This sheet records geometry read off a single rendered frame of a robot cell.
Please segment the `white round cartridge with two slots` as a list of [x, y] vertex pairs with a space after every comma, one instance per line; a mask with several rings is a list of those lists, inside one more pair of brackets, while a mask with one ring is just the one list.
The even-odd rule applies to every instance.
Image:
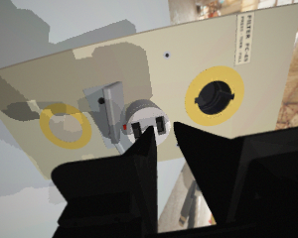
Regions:
[[123, 128], [127, 131], [127, 136], [133, 144], [152, 125], [157, 146], [169, 135], [171, 126], [167, 114], [150, 100], [134, 101], [128, 107], [125, 118], [126, 124], [123, 125]]

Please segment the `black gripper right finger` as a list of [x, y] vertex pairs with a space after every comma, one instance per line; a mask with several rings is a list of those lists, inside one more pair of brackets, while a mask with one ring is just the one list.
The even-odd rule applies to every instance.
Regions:
[[174, 122], [178, 145], [216, 224], [235, 221], [248, 163], [298, 151], [298, 127], [228, 139]]

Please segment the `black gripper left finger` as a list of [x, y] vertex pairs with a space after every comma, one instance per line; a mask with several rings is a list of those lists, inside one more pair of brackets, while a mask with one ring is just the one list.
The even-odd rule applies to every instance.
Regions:
[[122, 155], [68, 162], [52, 169], [66, 203], [72, 197], [131, 191], [147, 233], [158, 233], [157, 145], [149, 126]]

